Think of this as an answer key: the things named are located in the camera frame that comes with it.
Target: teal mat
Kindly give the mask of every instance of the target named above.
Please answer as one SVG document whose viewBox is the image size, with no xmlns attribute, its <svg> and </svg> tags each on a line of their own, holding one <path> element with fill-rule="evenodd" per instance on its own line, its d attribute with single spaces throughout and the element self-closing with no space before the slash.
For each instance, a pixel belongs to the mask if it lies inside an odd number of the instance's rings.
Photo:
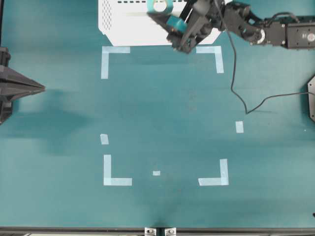
<svg viewBox="0 0 315 236">
<path fill-rule="evenodd" d="M 244 2 L 261 17 L 315 14 L 313 0 Z M 314 51 L 233 38 L 235 89 L 250 108 L 304 91 L 315 74 Z M 229 90 L 225 33 L 214 44 L 224 74 L 213 54 L 132 47 L 110 55 L 102 80 L 101 49 L 110 43 L 97 28 L 96 0 L 7 0 L 3 45 L 10 67 L 47 91 L 15 103 L 0 126 L 0 226 L 315 227 L 308 98 L 270 100 L 245 116 Z M 112 175 L 132 186 L 103 186 L 104 154 L 112 155 Z M 220 159 L 228 160 L 229 185 L 200 187 L 198 178 L 220 177 Z"/>
</svg>

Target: small tape piece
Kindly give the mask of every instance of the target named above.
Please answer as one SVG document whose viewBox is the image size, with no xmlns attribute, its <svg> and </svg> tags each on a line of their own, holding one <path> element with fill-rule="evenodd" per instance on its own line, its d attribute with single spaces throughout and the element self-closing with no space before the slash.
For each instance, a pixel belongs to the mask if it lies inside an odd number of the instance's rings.
<svg viewBox="0 0 315 236">
<path fill-rule="evenodd" d="M 122 53 L 122 54 L 130 53 L 130 47 L 111 47 L 111 46 L 102 47 L 101 78 L 103 80 L 108 79 L 110 53 Z"/>
<path fill-rule="evenodd" d="M 221 46 L 212 46 L 212 47 L 196 47 L 197 54 L 207 54 L 213 53 L 216 57 L 217 73 L 224 73 L 223 66 L 223 57 L 222 57 L 222 48 Z"/>
<path fill-rule="evenodd" d="M 132 178 L 112 178 L 112 156 L 104 155 L 104 186 L 132 186 Z"/>
<path fill-rule="evenodd" d="M 102 145 L 109 145 L 108 135 L 107 134 L 101 134 L 100 135 L 100 142 Z"/>
<path fill-rule="evenodd" d="M 242 121 L 235 122 L 236 133 L 243 134 L 244 133 L 244 123 Z"/>
<path fill-rule="evenodd" d="M 153 171 L 152 175 L 153 176 L 160 176 L 161 175 L 161 171 Z"/>
<path fill-rule="evenodd" d="M 221 172 L 221 185 L 222 186 L 229 185 L 227 159 L 220 160 L 220 172 Z"/>
<path fill-rule="evenodd" d="M 228 181 L 228 168 L 227 159 L 220 160 L 220 178 L 199 178 L 200 186 L 226 186 L 229 185 Z"/>
</svg>

